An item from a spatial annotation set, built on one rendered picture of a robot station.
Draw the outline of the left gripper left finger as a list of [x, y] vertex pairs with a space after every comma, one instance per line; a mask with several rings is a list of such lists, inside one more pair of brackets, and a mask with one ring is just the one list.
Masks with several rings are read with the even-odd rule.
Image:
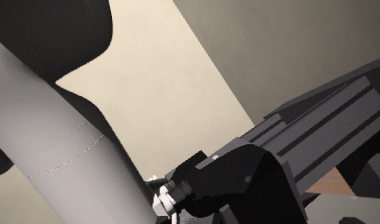
[[155, 224], [172, 224], [172, 219], [168, 219], [168, 216], [158, 216]]

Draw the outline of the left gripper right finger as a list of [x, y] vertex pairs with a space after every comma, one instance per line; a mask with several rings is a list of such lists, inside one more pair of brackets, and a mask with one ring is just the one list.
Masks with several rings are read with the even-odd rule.
[[356, 217], [343, 217], [339, 224], [366, 224]]

